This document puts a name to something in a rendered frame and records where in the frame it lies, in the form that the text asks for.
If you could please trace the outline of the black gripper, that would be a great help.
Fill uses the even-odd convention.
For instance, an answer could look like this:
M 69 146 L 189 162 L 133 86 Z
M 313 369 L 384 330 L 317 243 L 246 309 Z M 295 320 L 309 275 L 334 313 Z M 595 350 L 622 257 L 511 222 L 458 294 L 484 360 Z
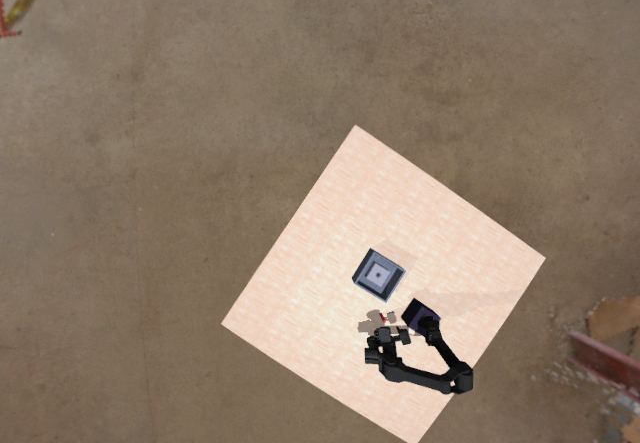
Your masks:
M 393 342 L 390 343 L 385 343 L 380 345 L 380 341 L 378 340 L 378 338 L 375 338 L 374 335 L 367 337 L 367 344 L 369 348 L 379 348 L 380 346 L 382 346 L 382 350 L 384 347 L 386 346 L 392 346 L 396 349 L 396 341 L 402 341 L 403 345 L 408 345 L 411 343 L 411 337 L 408 333 L 407 329 L 399 329 L 397 326 L 397 331 L 398 334 L 397 336 L 391 336 L 393 338 Z

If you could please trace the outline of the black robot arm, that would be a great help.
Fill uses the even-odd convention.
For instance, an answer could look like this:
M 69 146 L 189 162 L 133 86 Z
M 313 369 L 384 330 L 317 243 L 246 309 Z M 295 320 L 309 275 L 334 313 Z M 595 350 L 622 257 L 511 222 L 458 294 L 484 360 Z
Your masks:
M 460 361 L 447 346 L 439 330 L 439 321 L 425 314 L 418 322 L 418 326 L 425 329 L 425 342 L 428 346 L 434 346 L 447 363 L 449 369 L 445 373 L 433 374 L 407 366 L 402 362 L 402 357 L 397 356 L 397 351 L 392 346 L 384 347 L 382 353 L 379 348 L 365 348 L 365 363 L 378 364 L 379 371 L 386 380 L 391 382 L 414 383 L 440 391 L 443 395 L 451 393 L 460 395 L 471 391 L 474 371 L 465 361 Z M 374 330 L 374 337 L 378 338 L 380 345 L 393 342 L 389 326 Z M 455 385 L 451 386 L 452 381 Z

